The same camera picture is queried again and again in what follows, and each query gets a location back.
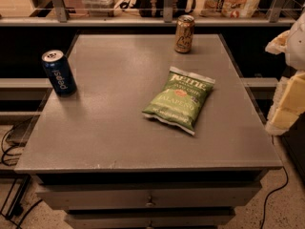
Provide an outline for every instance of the bag of chips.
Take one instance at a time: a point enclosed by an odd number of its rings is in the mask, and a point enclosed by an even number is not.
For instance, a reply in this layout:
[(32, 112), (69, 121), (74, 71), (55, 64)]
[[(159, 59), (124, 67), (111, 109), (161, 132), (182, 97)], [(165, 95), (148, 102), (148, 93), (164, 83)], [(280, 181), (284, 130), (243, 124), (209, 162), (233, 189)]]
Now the bag of chips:
[(209, 77), (171, 67), (163, 91), (143, 110), (143, 114), (194, 135), (194, 123), (214, 83), (215, 80)]

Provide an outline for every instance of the drawer knob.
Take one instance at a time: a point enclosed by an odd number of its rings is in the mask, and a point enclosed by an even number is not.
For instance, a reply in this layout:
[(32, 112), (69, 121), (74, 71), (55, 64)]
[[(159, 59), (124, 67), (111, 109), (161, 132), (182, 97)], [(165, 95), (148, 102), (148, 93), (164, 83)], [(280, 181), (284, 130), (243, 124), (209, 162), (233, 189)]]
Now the drawer knob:
[(153, 202), (152, 197), (148, 197), (148, 202), (145, 204), (146, 207), (152, 208), (154, 207), (155, 203)]

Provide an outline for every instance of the gray tabletop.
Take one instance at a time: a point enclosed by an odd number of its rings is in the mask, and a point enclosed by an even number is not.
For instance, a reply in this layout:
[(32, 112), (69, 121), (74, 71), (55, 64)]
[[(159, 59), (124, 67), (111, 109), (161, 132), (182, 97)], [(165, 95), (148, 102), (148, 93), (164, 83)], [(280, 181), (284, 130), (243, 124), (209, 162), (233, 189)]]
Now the gray tabletop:
[[(281, 167), (218, 35), (196, 34), (192, 51), (174, 35), (80, 35), (70, 63), (78, 92), (52, 93), (18, 173), (242, 170)], [(195, 136), (145, 118), (170, 66), (216, 80)]]

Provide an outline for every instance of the table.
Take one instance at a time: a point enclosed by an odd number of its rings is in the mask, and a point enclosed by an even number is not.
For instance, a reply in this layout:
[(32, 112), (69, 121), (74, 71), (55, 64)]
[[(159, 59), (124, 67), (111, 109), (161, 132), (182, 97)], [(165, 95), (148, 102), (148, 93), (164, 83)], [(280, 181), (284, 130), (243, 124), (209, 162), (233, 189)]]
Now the table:
[[(217, 34), (175, 52), (173, 34), (81, 34), (76, 94), (52, 93), (16, 172), (73, 228), (215, 226), (282, 163)], [(216, 80), (195, 136), (141, 111), (170, 66)]]

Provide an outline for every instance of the can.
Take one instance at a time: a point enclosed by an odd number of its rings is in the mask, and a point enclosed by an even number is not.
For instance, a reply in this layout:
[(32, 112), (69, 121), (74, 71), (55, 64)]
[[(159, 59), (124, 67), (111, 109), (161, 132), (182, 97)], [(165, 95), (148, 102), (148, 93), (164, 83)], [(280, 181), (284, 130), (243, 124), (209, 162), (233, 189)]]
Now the can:
[(177, 52), (189, 52), (192, 48), (194, 19), (190, 15), (181, 15), (177, 19), (174, 49)]
[(59, 96), (69, 96), (77, 90), (67, 57), (59, 50), (51, 50), (42, 55), (43, 68), (55, 92)]

